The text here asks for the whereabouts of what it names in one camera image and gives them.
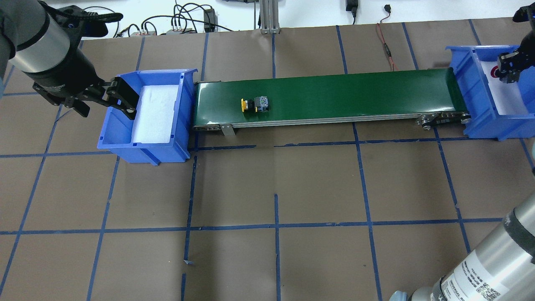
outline red wire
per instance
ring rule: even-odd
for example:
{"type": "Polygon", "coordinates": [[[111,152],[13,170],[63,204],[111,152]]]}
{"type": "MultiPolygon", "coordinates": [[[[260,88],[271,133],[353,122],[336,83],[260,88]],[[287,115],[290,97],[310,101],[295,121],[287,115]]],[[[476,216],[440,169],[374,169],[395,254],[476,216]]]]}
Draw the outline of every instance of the red wire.
{"type": "MultiPolygon", "coordinates": [[[[385,41],[385,36],[383,36],[383,31],[381,30],[381,24],[383,23],[383,20],[385,20],[385,19],[387,19],[389,17],[390,17],[390,13],[388,14],[388,16],[382,18],[381,21],[379,21],[379,23],[376,24],[376,28],[379,29],[379,35],[380,35],[379,38],[381,39],[381,42],[383,44],[386,44],[386,41],[385,41]]],[[[392,64],[392,66],[391,66],[392,71],[394,71],[394,70],[399,71],[398,66],[396,66],[396,63],[394,63],[394,59],[391,56],[388,57],[388,61],[392,64]]]]}

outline white foam insert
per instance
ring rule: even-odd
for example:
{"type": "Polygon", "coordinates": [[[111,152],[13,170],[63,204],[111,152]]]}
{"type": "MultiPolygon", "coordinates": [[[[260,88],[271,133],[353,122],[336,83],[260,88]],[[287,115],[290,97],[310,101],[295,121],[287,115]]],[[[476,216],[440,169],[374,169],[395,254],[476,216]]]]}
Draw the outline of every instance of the white foam insert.
{"type": "Polygon", "coordinates": [[[523,115],[528,113],[528,109],[522,101],[518,83],[504,84],[498,78],[491,76],[492,68],[496,62],[481,62],[483,72],[487,76],[488,87],[491,90],[492,98],[496,110],[500,115],[523,115]]]}
{"type": "Polygon", "coordinates": [[[132,128],[132,143],[168,143],[178,85],[143,86],[132,128]]]}

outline black power adapter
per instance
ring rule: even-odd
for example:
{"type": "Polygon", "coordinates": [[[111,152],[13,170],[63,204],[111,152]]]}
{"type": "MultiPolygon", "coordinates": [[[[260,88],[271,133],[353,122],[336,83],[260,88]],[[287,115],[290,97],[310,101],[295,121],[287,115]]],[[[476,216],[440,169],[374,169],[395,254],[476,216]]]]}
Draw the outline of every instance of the black power adapter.
{"type": "Polygon", "coordinates": [[[213,9],[204,10],[204,32],[215,32],[217,25],[216,11],[213,9]]]}
{"type": "Polygon", "coordinates": [[[350,11],[353,15],[353,24],[357,19],[358,0],[346,0],[346,11],[350,11]]]}

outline conveyor belt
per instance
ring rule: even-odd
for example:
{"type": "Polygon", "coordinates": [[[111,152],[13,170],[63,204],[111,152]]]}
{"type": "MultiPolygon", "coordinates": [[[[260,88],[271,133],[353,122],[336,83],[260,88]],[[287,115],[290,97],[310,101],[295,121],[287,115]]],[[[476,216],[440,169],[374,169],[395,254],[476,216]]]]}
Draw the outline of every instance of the conveyor belt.
{"type": "Polygon", "coordinates": [[[413,118],[466,111],[452,69],[205,82],[197,87],[194,129],[413,118]],[[269,112],[241,111],[265,95],[269,112]]]}

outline blue plastic bin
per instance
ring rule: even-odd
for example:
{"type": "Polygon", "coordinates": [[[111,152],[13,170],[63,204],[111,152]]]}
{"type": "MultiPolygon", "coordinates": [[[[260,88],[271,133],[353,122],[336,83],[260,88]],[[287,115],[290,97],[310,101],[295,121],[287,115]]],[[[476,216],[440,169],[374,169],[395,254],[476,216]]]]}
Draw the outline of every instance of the blue plastic bin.
{"type": "Polygon", "coordinates": [[[143,86],[179,85],[174,103],[171,136],[167,143],[132,143],[134,121],[120,110],[109,107],[97,144],[99,149],[109,149],[129,163],[184,162],[189,158],[188,139],[192,106],[195,100],[193,73],[197,69],[135,71],[119,75],[138,94],[143,86]]]}
{"type": "Polygon", "coordinates": [[[530,138],[535,136],[535,69],[524,70],[518,87],[528,110],[525,115],[500,115],[488,87],[480,62],[496,62],[498,55],[518,46],[448,46],[452,51],[450,67],[461,88],[472,116],[464,134],[470,138],[530,138]]]}

